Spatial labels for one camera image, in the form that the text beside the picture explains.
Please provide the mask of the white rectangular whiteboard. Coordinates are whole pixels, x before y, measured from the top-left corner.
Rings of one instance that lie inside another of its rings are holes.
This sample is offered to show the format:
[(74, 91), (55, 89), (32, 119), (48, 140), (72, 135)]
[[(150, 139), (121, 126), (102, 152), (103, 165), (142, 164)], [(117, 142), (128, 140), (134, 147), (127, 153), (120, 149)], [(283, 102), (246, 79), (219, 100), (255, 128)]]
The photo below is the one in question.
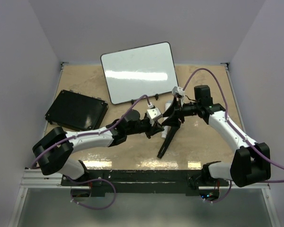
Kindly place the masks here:
[(100, 57), (112, 104), (169, 93), (178, 86), (169, 42), (102, 54)]

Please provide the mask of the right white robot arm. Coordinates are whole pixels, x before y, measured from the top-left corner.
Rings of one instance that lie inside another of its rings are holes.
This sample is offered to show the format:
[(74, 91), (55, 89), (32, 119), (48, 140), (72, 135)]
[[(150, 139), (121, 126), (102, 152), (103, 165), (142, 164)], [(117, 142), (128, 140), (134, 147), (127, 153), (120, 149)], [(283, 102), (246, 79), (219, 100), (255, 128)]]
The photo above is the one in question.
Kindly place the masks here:
[(185, 92), (181, 87), (172, 89), (173, 101), (163, 114), (163, 126), (179, 128), (187, 116), (197, 115), (215, 129), (234, 151), (232, 163), (215, 161), (206, 163), (201, 179), (211, 186), (218, 179), (233, 181), (238, 187), (263, 182), (271, 177), (269, 146), (258, 143), (237, 126), (219, 103), (213, 103), (210, 88), (200, 85), (194, 88), (196, 100), (184, 103)]

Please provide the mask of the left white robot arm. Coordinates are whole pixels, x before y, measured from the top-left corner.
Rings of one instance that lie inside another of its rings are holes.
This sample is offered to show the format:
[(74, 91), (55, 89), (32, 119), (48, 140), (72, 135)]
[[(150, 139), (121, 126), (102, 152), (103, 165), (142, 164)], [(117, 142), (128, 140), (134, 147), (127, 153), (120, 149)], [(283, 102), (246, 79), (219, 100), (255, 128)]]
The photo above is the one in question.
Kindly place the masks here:
[(158, 108), (148, 109), (143, 119), (136, 110), (127, 111), (120, 119), (97, 130), (72, 132), (56, 127), (37, 142), (32, 150), (35, 162), (43, 175), (60, 173), (77, 185), (88, 182), (88, 173), (82, 161), (70, 158), (72, 153), (97, 147), (113, 147), (126, 141), (129, 135), (144, 133), (147, 138), (162, 132), (158, 123), (162, 113)]

